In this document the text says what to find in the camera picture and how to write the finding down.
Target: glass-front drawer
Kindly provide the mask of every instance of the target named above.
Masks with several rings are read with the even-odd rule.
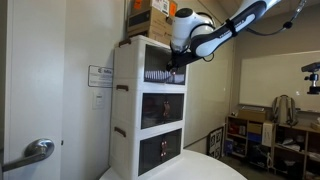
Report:
[[[144,93],[141,129],[183,119],[184,94]]]
[[[182,129],[140,141],[138,175],[150,171],[181,153]]]
[[[171,74],[166,70],[170,60],[171,50],[146,45],[144,81],[185,85],[186,66],[179,68],[175,74]]]

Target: white cabinet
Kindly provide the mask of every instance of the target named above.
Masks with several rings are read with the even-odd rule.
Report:
[[[124,179],[148,179],[182,150],[186,72],[165,71],[168,46],[143,36],[115,49],[110,165]]]

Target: door handle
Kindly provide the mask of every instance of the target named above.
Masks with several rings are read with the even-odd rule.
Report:
[[[50,139],[38,139],[30,143],[24,151],[21,159],[4,164],[2,172],[10,171],[22,166],[36,163],[48,158],[54,150],[54,143]]]

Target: ceiling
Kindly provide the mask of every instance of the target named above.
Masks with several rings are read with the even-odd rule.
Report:
[[[242,3],[242,0],[218,0],[218,2],[221,4],[222,8],[224,8],[227,14],[229,16],[232,16],[238,10],[240,4]],[[266,18],[294,11],[297,8],[299,2],[300,0],[282,0],[274,7],[272,7],[263,17]],[[319,3],[320,0],[307,0],[305,7]]]

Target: white wall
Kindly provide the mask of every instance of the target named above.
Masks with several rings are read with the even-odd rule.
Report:
[[[124,0],[67,0],[61,179],[90,180],[108,168],[111,90],[88,87],[89,65],[113,68]],[[94,92],[105,107],[92,109]]]
[[[0,162],[3,163],[7,1],[0,1]]]
[[[292,13],[286,13],[258,21],[253,28],[261,32],[272,32],[282,27],[289,20]],[[231,109],[237,109],[239,102],[240,67],[245,58],[263,57],[277,54],[289,54],[320,50],[320,5],[304,8],[293,27],[275,36],[261,37],[248,32],[241,33],[236,38],[236,58],[233,74]],[[313,119],[308,113],[300,114],[303,119]]]
[[[217,25],[227,18],[217,1],[180,0],[177,2],[178,9],[188,7],[196,12],[211,14]],[[234,41],[230,40],[218,48],[212,62],[199,60],[189,65],[184,140],[184,146],[188,146],[187,149],[204,153],[205,137],[225,122],[229,112],[233,46]]]

